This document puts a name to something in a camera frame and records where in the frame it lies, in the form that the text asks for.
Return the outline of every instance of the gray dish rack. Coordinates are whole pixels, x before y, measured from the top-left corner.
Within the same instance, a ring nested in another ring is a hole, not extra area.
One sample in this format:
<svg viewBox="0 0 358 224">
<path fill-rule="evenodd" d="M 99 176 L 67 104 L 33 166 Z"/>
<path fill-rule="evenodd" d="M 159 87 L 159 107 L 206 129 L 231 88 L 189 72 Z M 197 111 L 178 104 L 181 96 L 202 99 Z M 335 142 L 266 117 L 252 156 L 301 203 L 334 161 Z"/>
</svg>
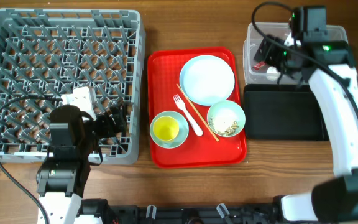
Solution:
<svg viewBox="0 0 358 224">
<path fill-rule="evenodd" d="M 0 106 L 18 96 L 52 96 L 92 86 L 102 113 L 124 100 L 128 130 L 101 139 L 103 164 L 139 155 L 145 30 L 133 10 L 0 9 Z M 43 161 L 48 115 L 61 102 L 26 100 L 0 114 L 0 160 Z M 92 153 L 90 162 L 99 162 Z"/>
</svg>

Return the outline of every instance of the fork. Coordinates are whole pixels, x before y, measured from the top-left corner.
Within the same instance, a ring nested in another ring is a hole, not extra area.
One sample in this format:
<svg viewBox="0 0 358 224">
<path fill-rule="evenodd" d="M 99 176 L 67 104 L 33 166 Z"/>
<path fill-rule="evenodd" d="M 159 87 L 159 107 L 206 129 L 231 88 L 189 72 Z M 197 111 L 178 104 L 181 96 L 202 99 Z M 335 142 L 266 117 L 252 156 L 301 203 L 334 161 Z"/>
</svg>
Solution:
<svg viewBox="0 0 358 224">
<path fill-rule="evenodd" d="M 201 130 L 200 126 L 198 126 L 198 124 L 194 120 L 194 118 L 189 114 L 189 111 L 187 111 L 185 102 L 183 102 L 183 100 L 180 98 L 180 96 L 178 94 L 173 96 L 173 100 L 177 104 L 177 107 L 179 109 L 181 109 L 185 113 L 185 115 L 187 117 L 187 120 L 189 120 L 190 125 L 193 128 L 193 130 L 196 133 L 196 135 L 197 136 L 202 136 L 203 135 L 203 130 Z"/>
</svg>

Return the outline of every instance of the yellow cup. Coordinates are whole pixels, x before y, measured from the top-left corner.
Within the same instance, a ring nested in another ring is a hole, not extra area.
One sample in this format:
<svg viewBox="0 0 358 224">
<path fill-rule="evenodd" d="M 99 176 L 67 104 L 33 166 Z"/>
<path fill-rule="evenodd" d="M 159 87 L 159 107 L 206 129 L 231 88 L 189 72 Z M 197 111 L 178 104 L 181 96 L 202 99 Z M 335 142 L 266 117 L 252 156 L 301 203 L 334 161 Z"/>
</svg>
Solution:
<svg viewBox="0 0 358 224">
<path fill-rule="evenodd" d="M 179 124 L 171 116 L 162 116 L 155 120 L 153 132 L 159 140 L 170 142 L 178 136 Z"/>
</svg>

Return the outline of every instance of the wooden chopstick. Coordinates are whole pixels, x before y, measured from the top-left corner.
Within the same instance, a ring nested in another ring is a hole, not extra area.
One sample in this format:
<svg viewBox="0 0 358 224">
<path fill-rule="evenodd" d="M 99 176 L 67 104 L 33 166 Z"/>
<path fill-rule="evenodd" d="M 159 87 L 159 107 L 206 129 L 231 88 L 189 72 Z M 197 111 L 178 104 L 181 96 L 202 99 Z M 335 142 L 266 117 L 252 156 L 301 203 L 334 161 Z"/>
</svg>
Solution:
<svg viewBox="0 0 358 224">
<path fill-rule="evenodd" d="M 202 117 L 202 115 L 198 112 L 198 110 L 196 109 L 196 107 L 194 106 L 194 104 L 189 100 L 189 98 L 187 98 L 185 92 L 180 88 L 180 86 L 177 84 L 177 87 L 179 88 L 179 90 L 181 91 L 181 93 L 183 94 L 183 96 L 185 96 L 187 102 L 189 102 L 189 104 L 191 105 L 191 107 L 194 109 L 194 111 L 197 113 L 197 115 L 200 117 L 200 119 L 203 121 L 203 123 L 205 124 L 206 128 L 208 128 L 208 131 L 210 131 L 210 133 L 212 134 L 212 136 L 214 136 L 216 141 L 219 141 L 218 137 L 216 137 L 215 133 L 211 130 L 211 128 L 209 127 L 209 125 L 207 124 L 207 122 L 205 122 L 204 118 Z"/>
</svg>

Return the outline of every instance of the red tray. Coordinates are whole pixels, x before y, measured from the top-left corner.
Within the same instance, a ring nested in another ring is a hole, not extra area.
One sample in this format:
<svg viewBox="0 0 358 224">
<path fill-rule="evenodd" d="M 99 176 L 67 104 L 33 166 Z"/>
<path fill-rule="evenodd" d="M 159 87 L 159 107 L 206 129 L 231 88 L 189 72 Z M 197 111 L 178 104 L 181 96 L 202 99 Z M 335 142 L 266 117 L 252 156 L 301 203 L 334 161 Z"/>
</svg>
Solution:
<svg viewBox="0 0 358 224">
<path fill-rule="evenodd" d="M 153 118 L 163 111 L 177 111 L 184 115 L 173 101 L 173 96 L 179 94 L 186 103 L 189 113 L 204 132 L 201 137 L 198 137 L 189 125 L 190 130 L 187 140 L 181 146 L 174 149 L 164 149 L 151 140 L 152 159 L 161 168 L 172 169 L 237 164 L 247 154 L 244 130 L 237 136 L 230 138 L 218 136 L 219 142 L 217 142 L 176 86 L 176 84 L 179 84 L 181 68 L 187 61 L 199 55 L 214 55 L 230 65 L 234 72 L 236 84 L 228 100 L 235 101 L 239 105 L 241 104 L 234 55 L 228 49 L 224 47 L 211 47 L 203 49 L 163 50 L 153 53 L 147 62 L 150 124 Z M 196 103 L 194 105 L 206 120 L 209 106 L 201 106 Z"/>
</svg>

